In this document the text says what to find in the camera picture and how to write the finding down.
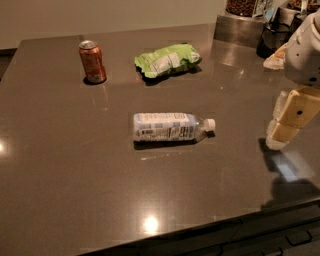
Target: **plastic bottle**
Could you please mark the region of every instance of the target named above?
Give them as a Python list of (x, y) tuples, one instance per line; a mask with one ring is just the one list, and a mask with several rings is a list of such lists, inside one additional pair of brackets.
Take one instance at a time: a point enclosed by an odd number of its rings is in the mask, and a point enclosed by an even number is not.
[(187, 113), (137, 113), (133, 116), (133, 139), (136, 142), (199, 142), (215, 127), (214, 119)]

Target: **can label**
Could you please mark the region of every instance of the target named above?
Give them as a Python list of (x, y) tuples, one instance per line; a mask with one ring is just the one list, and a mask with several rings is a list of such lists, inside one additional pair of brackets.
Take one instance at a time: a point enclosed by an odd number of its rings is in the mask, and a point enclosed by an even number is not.
[(98, 43), (89, 40), (81, 42), (79, 54), (88, 82), (93, 84), (104, 82), (107, 76)]

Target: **white bottle cap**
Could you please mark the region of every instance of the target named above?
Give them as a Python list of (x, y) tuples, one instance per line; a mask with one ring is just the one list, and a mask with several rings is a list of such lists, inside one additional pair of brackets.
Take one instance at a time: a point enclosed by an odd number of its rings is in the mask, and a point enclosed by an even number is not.
[(216, 129), (216, 121), (214, 119), (205, 119), (204, 128), (206, 132), (213, 132)]

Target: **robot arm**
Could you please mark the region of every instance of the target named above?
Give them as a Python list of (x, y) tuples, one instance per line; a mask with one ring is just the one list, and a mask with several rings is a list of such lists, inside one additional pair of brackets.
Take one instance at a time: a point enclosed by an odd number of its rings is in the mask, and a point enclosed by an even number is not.
[(320, 111), (320, 12), (310, 14), (291, 36), (284, 56), (288, 79), (304, 85), (281, 92), (267, 130), (266, 143), (280, 150)]

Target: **countertop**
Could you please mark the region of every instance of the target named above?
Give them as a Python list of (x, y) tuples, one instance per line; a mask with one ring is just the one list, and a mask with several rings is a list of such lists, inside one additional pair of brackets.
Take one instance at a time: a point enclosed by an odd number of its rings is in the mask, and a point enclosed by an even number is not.
[[(77, 255), (320, 195), (320, 119), (281, 152), (264, 145), (296, 85), (214, 25), (22, 41), (0, 84), (1, 255)], [(108, 80), (88, 86), (78, 45), (100, 44)], [(134, 57), (188, 42), (197, 72), (144, 81)], [(216, 121), (194, 145), (135, 147), (138, 112)]]

